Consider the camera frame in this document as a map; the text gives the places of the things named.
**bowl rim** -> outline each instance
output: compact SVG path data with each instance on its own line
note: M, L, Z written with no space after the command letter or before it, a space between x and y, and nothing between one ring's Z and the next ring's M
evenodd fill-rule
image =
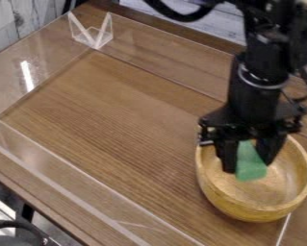
M294 144L294 147L298 149L302 158L304 158L304 163L306 163L304 166L306 166L306 172L307 172L307 153L306 153L303 147L300 146L300 144L298 143L298 141L296 141L290 135L287 136L287 141L290 141L291 144ZM199 166L203 167L201 150L203 150L203 148L205 148L205 147L196 146L196 150L195 150L195 162L196 162L196 168L197 168ZM306 184L304 184L304 186L303 186L303 188L302 188L302 191L298 193L298 195L294 197L292 200L290 200L288 202L286 202L286 203L283 203L283 204L274 205L274 206L271 206L271 205L267 205L267 206L264 206L264 205L258 206L258 205L254 205L254 204L247 204L247 203L244 203L243 201L235 199L232 196L229 196L227 193L224 193L224 192L215 186L215 184L209 181L209 179L205 178L204 180L205 180L207 184L208 184L209 186L213 187L213 189L215 189L215 190L212 189L213 192L216 193L216 191L217 191L217 192L220 193L223 199L224 199L228 203L231 203L231 204L233 204L233 205L236 205L236 206L241 206L241 207L246 208L246 209L254 209L254 210L256 210L256 211L276 211L276 210L288 209L288 208L295 207L296 205L299 205L299 203L303 201L303 199L304 199L306 196L307 196L307 180L306 180Z

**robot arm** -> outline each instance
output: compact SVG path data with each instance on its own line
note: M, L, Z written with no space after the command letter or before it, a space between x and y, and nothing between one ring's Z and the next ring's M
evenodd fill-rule
M180 14L159 0L144 0L161 14L179 21L203 17L223 0L188 0L196 12ZM227 101L199 118L199 145L213 144L221 169L233 173L239 141L256 140L256 152L268 165L288 133L300 129L307 113L300 98L283 92L290 74L299 73L307 86L307 0L227 0L241 11L247 50L235 56ZM282 94L287 101L280 101Z

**wooden bowl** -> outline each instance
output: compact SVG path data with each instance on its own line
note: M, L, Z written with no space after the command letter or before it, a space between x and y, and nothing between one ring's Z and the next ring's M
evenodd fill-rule
M197 147L195 158L200 188L213 206L235 219L274 221L307 196L307 154L290 136L266 177L256 181L239 182L235 175L221 172L213 146Z

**wooden table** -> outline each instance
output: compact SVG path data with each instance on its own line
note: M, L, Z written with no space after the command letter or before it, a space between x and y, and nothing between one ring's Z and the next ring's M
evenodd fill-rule
M104 8L164 30L175 27L105 2L77 9L84 24L103 19ZM65 24L65 18L56 20L0 54L0 63L30 51L62 61L70 39L57 34L69 35ZM195 178L196 119L224 101L227 52L240 47L197 35L196 42L227 47L221 52L116 15L113 25L115 39L100 52L72 44L79 56L70 63L61 67L48 58L46 71L57 72L24 97L14 94L21 100L1 111L1 124L24 136L0 126L8 138L0 182L87 245L274 245L284 220L229 219ZM292 78L290 93L302 88ZM8 100L0 96L1 104ZM295 137L307 150L307 117ZM307 245L304 208L307 201L292 215L284 245Z

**green sponge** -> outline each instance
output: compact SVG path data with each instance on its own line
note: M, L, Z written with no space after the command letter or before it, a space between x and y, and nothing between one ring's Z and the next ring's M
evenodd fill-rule
M250 140L239 142L235 177L237 181L252 181L266 176L267 167Z

